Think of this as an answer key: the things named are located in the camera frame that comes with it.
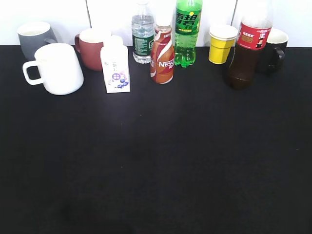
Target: red bottle label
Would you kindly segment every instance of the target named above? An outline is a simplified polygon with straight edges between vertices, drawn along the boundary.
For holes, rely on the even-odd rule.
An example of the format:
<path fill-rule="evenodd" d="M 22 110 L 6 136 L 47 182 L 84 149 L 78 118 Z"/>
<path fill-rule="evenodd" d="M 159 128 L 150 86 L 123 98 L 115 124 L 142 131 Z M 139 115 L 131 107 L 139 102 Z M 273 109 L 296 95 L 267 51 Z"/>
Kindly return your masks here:
<path fill-rule="evenodd" d="M 271 28 L 252 28 L 241 23 L 237 43 L 247 49 L 261 50 L 267 43 Z"/>
<path fill-rule="evenodd" d="M 151 58 L 151 78 L 158 84 L 170 82 L 174 77 L 175 66 L 171 31 L 163 33 L 156 30 Z"/>

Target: bottle label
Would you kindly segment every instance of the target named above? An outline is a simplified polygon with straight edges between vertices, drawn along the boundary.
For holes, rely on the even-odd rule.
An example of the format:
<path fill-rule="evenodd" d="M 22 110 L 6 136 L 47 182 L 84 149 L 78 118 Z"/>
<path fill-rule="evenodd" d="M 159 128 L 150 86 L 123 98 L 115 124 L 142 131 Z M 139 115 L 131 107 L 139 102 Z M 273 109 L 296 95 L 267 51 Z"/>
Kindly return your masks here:
<path fill-rule="evenodd" d="M 166 84 L 174 77 L 175 50 L 172 46 L 171 31 L 156 31 L 151 53 L 151 78 L 158 84 Z"/>
<path fill-rule="evenodd" d="M 138 38 L 133 36 L 134 53 L 138 56 L 149 56 L 154 42 L 154 35 L 148 38 Z"/>
<path fill-rule="evenodd" d="M 176 9 L 175 32 L 183 35 L 192 35 L 199 32 L 201 10 L 181 11 Z"/>
<path fill-rule="evenodd" d="M 103 71 L 107 93 L 130 91 L 129 68 L 126 61 L 107 60 L 103 63 Z"/>
<path fill-rule="evenodd" d="M 241 23 L 237 44 L 247 49 L 261 50 L 267 43 L 270 31 L 271 28 L 253 28 Z"/>

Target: white mug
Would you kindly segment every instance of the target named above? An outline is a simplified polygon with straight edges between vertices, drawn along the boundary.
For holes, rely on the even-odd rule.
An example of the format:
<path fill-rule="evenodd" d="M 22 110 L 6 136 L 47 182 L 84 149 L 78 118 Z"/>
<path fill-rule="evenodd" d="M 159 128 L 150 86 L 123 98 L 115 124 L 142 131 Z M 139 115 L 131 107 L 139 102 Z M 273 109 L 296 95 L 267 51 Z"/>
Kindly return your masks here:
<path fill-rule="evenodd" d="M 69 44 L 53 43 L 35 52 L 35 61 L 26 62 L 23 72 L 31 85 L 42 84 L 55 95 L 66 95 L 78 90 L 83 84 L 83 74 L 75 50 Z M 39 79 L 30 79 L 27 68 L 38 66 Z"/>

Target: mug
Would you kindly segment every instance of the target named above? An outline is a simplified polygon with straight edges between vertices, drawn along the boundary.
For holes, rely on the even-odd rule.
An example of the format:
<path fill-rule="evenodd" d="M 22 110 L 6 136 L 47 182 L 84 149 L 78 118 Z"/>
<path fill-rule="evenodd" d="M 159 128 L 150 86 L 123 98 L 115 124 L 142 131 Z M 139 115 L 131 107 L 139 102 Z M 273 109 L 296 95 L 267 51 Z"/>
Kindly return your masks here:
<path fill-rule="evenodd" d="M 259 73 L 276 72 L 283 66 L 288 35 L 278 29 L 272 28 L 263 49 L 256 71 Z"/>
<path fill-rule="evenodd" d="M 78 90 L 83 84 L 83 74 L 75 50 L 69 44 L 54 43 L 35 52 L 35 61 L 26 62 L 23 72 L 31 85 L 41 84 L 55 95 L 66 95 Z M 30 79 L 27 68 L 37 66 L 40 78 Z"/>
<path fill-rule="evenodd" d="M 82 61 L 87 68 L 102 71 L 100 53 L 104 46 L 103 42 L 110 35 L 109 31 L 89 28 L 75 36 L 76 50 L 81 53 Z"/>
<path fill-rule="evenodd" d="M 57 39 L 51 25 L 46 22 L 31 22 L 18 28 L 19 42 L 27 60 L 34 60 L 35 52 L 50 43 L 56 43 Z"/>

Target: green soda bottle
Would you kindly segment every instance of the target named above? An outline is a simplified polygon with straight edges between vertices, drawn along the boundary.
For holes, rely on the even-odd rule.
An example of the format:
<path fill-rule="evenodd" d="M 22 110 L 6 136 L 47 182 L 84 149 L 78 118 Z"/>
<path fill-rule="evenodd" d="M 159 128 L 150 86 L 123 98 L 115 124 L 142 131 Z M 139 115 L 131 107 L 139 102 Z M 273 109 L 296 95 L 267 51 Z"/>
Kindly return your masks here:
<path fill-rule="evenodd" d="M 203 0 L 177 0 L 175 20 L 175 65 L 187 67 L 196 59 Z"/>

